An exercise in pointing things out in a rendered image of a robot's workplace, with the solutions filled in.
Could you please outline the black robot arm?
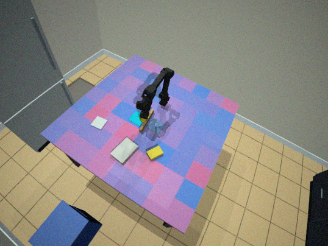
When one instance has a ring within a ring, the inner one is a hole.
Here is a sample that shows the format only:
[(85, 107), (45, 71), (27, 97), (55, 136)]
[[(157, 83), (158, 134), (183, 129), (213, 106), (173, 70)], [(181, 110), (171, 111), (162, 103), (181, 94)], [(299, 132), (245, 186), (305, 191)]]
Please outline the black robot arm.
[[(152, 100), (155, 97), (155, 94), (157, 92), (157, 87), (163, 82), (163, 88), (162, 91), (159, 94), (159, 98), (161, 98), (161, 101), (159, 104), (165, 106), (169, 101), (170, 97), (168, 94), (168, 87), (170, 79), (174, 76), (174, 71), (169, 68), (163, 68), (160, 71), (160, 74), (157, 76), (157, 78), (154, 80), (154, 82), (150, 85), (148, 85), (144, 91), (141, 97), (143, 98), (141, 101), (137, 101), (136, 108), (139, 110), (144, 110), (148, 105), (152, 104)], [(146, 96), (145, 96), (145, 95)]]

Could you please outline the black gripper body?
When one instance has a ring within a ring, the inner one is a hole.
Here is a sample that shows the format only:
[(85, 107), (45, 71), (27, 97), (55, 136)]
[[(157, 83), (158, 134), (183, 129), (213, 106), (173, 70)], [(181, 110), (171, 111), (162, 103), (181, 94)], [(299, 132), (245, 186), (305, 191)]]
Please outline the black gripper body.
[(149, 116), (149, 110), (151, 108), (151, 105), (148, 105), (141, 113), (140, 113), (140, 118), (143, 118), (143, 119), (148, 119), (148, 116)]

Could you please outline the yellow block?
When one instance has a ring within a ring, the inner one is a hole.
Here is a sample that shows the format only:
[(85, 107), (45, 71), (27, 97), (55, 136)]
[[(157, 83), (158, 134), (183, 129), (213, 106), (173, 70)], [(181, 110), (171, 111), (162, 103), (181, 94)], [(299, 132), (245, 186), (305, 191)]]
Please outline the yellow block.
[(148, 150), (146, 152), (148, 158), (150, 159), (150, 161), (154, 160), (155, 158), (163, 155), (163, 151), (161, 150), (160, 146), (157, 146), (151, 150)]

